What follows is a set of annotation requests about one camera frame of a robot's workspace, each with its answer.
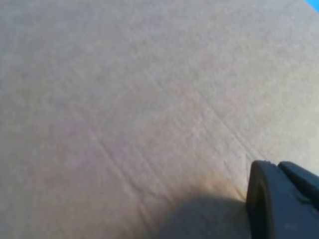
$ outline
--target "cardboard surface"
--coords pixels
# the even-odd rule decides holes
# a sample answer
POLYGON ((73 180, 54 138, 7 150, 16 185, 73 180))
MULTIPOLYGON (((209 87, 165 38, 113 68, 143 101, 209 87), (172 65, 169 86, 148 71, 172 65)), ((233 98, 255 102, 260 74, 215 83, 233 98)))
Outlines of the cardboard surface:
POLYGON ((147 239, 203 192, 247 238, 254 159, 319 173, 302 0, 5 0, 0 32, 1 238, 147 239))

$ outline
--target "black plastic object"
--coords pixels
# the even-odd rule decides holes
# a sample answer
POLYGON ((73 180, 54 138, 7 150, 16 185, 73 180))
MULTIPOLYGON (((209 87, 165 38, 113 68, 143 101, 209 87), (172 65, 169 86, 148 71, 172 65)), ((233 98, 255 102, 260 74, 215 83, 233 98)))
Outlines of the black plastic object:
POLYGON ((291 162, 254 161, 246 207, 252 239, 319 239, 319 177, 291 162))

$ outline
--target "blue object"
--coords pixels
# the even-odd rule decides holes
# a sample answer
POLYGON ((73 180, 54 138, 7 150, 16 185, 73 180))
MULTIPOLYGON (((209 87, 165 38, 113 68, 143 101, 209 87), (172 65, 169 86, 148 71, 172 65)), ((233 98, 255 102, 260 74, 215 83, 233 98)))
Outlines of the blue object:
POLYGON ((306 0, 314 9, 319 11, 319 0, 306 0))

